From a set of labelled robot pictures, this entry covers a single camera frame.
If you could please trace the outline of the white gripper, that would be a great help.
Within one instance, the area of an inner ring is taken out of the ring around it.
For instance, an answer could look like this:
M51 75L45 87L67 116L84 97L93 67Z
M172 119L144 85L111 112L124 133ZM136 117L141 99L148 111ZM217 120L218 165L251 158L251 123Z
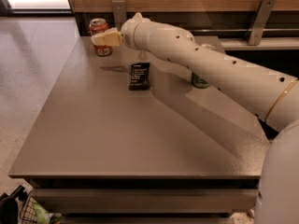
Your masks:
M91 37L91 41L96 46L116 47L121 45L121 40L128 48L136 50L148 50L147 34L150 29L150 19L143 18L137 12L131 19L127 20L121 27L121 32L117 28L110 28L103 33L98 33Z

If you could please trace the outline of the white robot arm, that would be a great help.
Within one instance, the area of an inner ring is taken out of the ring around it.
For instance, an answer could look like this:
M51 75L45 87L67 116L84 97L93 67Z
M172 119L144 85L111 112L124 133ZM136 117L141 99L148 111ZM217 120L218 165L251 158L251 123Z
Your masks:
M278 131L263 162L254 224L299 224L299 82L297 77L205 49L176 26L137 12L120 28L92 36L190 69Z

